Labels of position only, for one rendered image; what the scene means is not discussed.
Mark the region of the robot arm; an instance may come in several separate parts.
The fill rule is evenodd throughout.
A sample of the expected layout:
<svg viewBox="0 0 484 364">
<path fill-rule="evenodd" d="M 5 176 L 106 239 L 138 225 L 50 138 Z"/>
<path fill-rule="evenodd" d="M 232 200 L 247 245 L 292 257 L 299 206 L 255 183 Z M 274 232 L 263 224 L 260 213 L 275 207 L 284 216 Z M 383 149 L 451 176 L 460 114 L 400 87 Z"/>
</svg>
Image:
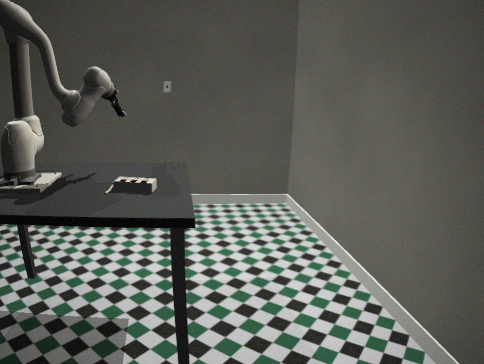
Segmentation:
<svg viewBox="0 0 484 364">
<path fill-rule="evenodd" d="M 40 120 L 33 111 L 30 41 L 38 47 L 50 89 L 61 103 L 63 123 L 71 127 L 80 124 L 97 100 L 109 98 L 115 88 L 107 73 L 93 66 L 85 71 L 79 91 L 66 90 L 59 80 L 50 40 L 24 8 L 9 0 L 0 0 L 0 25 L 9 45 L 15 111 L 15 119 L 4 126 L 1 134 L 4 179 L 0 181 L 0 187 L 33 185 L 42 176 L 35 173 L 34 159 L 44 145 L 44 135 Z"/>
</svg>

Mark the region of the white power strip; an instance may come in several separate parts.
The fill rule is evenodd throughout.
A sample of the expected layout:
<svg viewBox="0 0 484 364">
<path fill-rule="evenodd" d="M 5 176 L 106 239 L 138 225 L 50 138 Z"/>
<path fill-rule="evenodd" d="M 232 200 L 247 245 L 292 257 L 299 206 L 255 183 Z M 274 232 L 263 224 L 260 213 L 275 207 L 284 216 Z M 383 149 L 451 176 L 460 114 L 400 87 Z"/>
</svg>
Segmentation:
<svg viewBox="0 0 484 364">
<path fill-rule="evenodd" d="M 115 191 L 130 191 L 130 192 L 145 192 L 145 193 L 153 193 L 153 191 L 157 188 L 156 179 L 119 177 L 114 182 L 112 182 L 110 189 L 107 190 L 105 194 L 111 191 L 113 186 Z"/>
</svg>

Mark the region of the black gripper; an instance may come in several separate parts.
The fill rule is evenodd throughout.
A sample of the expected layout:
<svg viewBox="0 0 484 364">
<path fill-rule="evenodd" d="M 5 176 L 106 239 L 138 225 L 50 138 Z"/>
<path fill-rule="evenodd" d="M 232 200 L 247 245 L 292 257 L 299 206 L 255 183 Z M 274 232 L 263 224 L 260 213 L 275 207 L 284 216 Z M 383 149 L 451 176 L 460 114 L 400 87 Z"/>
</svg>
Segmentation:
<svg viewBox="0 0 484 364">
<path fill-rule="evenodd" d="M 115 89 L 113 95 L 111 95 L 109 98 L 106 98 L 106 100 L 109 100 L 111 102 L 112 107 L 114 108 L 114 110 L 116 111 L 116 113 L 119 117 L 120 116 L 124 117 L 124 116 L 126 116 L 126 113 L 123 110 L 121 111 L 120 106 L 118 107 L 119 104 L 118 104 L 118 100 L 117 100 L 116 95 L 115 95 L 117 93 L 119 93 L 119 92 Z M 116 99 L 116 101 L 115 101 L 115 99 Z"/>
</svg>

